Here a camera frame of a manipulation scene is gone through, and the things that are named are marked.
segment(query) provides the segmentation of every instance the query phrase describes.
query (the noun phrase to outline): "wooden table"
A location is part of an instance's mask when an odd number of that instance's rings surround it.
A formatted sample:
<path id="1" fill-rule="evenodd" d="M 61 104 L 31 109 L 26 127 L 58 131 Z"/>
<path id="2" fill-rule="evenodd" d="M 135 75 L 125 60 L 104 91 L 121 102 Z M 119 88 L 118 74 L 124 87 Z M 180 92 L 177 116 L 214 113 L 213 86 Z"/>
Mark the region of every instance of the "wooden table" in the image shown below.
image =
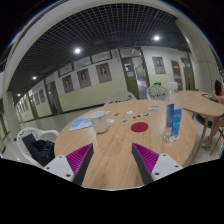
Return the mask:
<path id="1" fill-rule="evenodd" d="M 149 111 L 150 105 L 158 105 L 158 111 Z M 189 157 L 195 142 L 196 130 L 193 120 L 187 111 L 183 111 L 180 137 L 177 142 L 166 143 L 163 139 L 165 127 L 165 103 L 155 100 L 135 100 L 110 104 L 85 113 L 88 117 L 96 111 L 111 111 L 120 113 L 110 124 L 107 132 L 96 134 L 92 127 L 69 132 L 70 122 L 59 134 L 55 143 L 55 156 L 68 155 L 76 149 L 93 143 L 94 154 L 89 163 L 83 187 L 95 189 L 128 189 L 143 186 L 141 175 L 131 153 L 132 143 L 143 145 L 156 153 L 167 153 L 180 165 Z M 132 119 L 142 113 L 151 113 L 147 117 Z M 120 120 L 128 119 L 122 124 Z M 136 133 L 131 125 L 136 122 L 146 122 L 148 130 Z"/>
<path id="2" fill-rule="evenodd" d="M 200 91 L 180 91 L 180 94 L 183 97 L 183 108 L 193 112 L 192 118 L 195 114 L 200 114 L 205 116 L 204 129 L 199 141 L 196 153 L 191 161 L 193 164 L 199 149 L 201 148 L 202 142 L 205 137 L 205 132 L 208 126 L 209 117 L 220 117 L 224 113 L 224 106 L 220 103 L 216 103 L 202 96 L 202 94 L 208 94 L 206 92 Z"/>

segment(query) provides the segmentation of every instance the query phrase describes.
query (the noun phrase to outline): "water bottle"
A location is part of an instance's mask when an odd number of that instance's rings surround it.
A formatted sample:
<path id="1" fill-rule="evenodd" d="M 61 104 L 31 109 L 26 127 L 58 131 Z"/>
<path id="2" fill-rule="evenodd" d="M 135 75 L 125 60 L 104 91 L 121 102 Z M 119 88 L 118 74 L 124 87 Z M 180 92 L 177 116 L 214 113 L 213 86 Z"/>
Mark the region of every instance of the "water bottle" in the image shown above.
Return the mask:
<path id="1" fill-rule="evenodd" d="M 166 97 L 166 127 L 164 139 L 166 142 L 175 142 L 179 138 L 179 129 L 182 115 L 182 96 L 178 92 L 177 82 L 170 82 L 170 91 Z"/>

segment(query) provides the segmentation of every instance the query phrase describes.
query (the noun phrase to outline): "ceiling light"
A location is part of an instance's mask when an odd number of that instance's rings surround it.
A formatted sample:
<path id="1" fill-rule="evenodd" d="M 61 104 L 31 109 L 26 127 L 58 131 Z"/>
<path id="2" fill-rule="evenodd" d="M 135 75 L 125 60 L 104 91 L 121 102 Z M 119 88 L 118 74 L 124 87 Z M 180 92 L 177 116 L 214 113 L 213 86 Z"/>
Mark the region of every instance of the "ceiling light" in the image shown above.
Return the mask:
<path id="1" fill-rule="evenodd" d="M 76 54 L 80 53 L 80 49 L 79 49 L 79 48 L 76 48 L 76 49 L 75 49 L 75 53 L 76 53 Z"/>
<path id="2" fill-rule="evenodd" d="M 154 37 L 154 40 L 159 40 L 160 38 L 158 36 L 155 36 Z"/>

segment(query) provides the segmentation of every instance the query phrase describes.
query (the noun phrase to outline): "ceiling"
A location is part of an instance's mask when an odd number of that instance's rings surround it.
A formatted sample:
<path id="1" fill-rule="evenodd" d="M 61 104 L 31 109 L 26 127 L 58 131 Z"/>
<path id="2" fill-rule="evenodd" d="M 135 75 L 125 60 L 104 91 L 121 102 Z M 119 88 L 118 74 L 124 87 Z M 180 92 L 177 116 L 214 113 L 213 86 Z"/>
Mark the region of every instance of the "ceiling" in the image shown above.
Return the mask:
<path id="1" fill-rule="evenodd" d="M 111 4 L 76 13 L 45 32 L 27 51 L 9 85 L 17 103 L 40 80 L 66 63 L 130 46 L 162 46 L 190 52 L 176 17 L 137 4 Z M 154 41 L 154 35 L 161 37 Z M 75 47 L 81 53 L 75 55 Z"/>

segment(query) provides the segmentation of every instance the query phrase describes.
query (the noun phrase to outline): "person's leg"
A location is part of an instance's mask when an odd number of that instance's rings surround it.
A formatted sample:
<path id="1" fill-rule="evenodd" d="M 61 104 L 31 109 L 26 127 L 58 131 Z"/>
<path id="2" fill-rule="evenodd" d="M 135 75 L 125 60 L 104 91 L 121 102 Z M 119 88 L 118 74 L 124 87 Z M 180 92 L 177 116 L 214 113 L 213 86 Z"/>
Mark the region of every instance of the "person's leg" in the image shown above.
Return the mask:
<path id="1" fill-rule="evenodd" d="M 210 135 L 211 135 L 211 133 L 212 133 L 214 127 L 216 126 L 218 120 L 219 120 L 219 117 L 213 117 L 213 120 L 212 120 L 212 128 L 211 128 Z M 204 143 L 208 142 L 210 135 L 207 135 L 207 136 L 205 137 L 205 139 L 204 139 L 204 141 L 203 141 Z"/>

